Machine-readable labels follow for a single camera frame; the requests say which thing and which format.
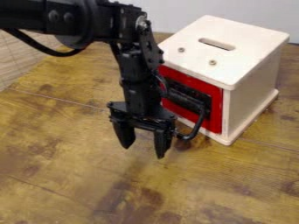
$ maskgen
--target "wooden box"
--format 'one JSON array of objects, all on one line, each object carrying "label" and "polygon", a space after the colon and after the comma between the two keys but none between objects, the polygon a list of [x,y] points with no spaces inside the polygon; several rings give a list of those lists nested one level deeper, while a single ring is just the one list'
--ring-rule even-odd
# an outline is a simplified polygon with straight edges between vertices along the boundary
[{"label": "wooden box", "polygon": [[[280,51],[288,38],[280,31],[204,16],[160,44],[162,75],[211,97],[200,132],[222,144],[234,143],[278,96]],[[199,116],[167,100],[163,105],[192,127]]]}]

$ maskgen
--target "wall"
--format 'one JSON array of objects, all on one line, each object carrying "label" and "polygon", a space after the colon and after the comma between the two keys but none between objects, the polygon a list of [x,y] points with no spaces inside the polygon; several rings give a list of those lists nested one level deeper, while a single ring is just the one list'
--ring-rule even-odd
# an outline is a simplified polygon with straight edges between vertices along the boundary
[{"label": "wall", "polygon": [[178,32],[203,15],[259,25],[291,34],[299,43],[298,0],[120,0],[142,6],[158,32]]},{"label": "wall", "polygon": [[[31,33],[31,36],[51,48],[60,46],[54,36]],[[0,91],[24,75],[46,54],[32,49],[19,39],[0,31]]]}]

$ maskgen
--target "black robotic arm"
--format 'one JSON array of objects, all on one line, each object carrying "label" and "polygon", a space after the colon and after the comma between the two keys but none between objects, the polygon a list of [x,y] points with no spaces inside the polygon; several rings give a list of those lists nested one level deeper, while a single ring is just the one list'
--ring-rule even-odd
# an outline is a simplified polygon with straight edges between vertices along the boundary
[{"label": "black robotic arm", "polygon": [[[111,102],[107,106],[124,148],[136,140],[135,128],[154,132],[159,158],[164,157],[174,136],[184,140],[196,136],[210,111],[204,104],[170,89],[159,75],[158,68],[164,63],[164,53],[155,43],[151,22],[140,8],[107,0],[1,0],[0,29],[37,50],[59,57],[79,53],[94,41],[110,44],[120,67],[126,101]],[[75,50],[54,51],[20,29],[55,35]],[[178,133],[176,116],[162,107],[162,97],[199,112],[200,119],[188,136]]]}]

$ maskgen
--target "screw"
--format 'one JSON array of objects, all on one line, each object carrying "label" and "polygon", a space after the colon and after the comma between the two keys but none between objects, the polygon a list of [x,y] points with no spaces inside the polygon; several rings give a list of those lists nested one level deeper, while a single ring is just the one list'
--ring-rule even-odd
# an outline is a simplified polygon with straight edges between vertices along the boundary
[{"label": "screw", "polygon": [[186,49],[183,47],[179,48],[179,53],[184,53]]},{"label": "screw", "polygon": [[70,12],[67,12],[67,13],[64,14],[64,16],[63,16],[63,19],[64,19],[64,22],[66,22],[67,24],[71,24],[71,23],[74,22],[74,20],[75,20],[75,17],[74,17],[74,15],[72,15]]},{"label": "screw", "polygon": [[215,59],[212,59],[212,60],[210,61],[210,65],[211,65],[211,66],[216,66],[216,65],[218,65],[218,61],[216,61]]},{"label": "screw", "polygon": [[56,23],[60,21],[60,13],[56,10],[52,10],[48,14],[48,18],[52,23]]}]

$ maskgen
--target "slot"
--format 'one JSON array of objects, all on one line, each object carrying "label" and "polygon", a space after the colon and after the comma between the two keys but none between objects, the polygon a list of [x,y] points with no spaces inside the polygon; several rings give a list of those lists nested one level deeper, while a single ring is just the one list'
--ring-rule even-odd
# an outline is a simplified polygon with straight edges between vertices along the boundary
[{"label": "slot", "polygon": [[219,41],[212,40],[210,38],[200,38],[199,41],[204,45],[218,47],[219,49],[226,50],[226,51],[234,51],[236,49],[236,47],[234,45],[220,43]]}]

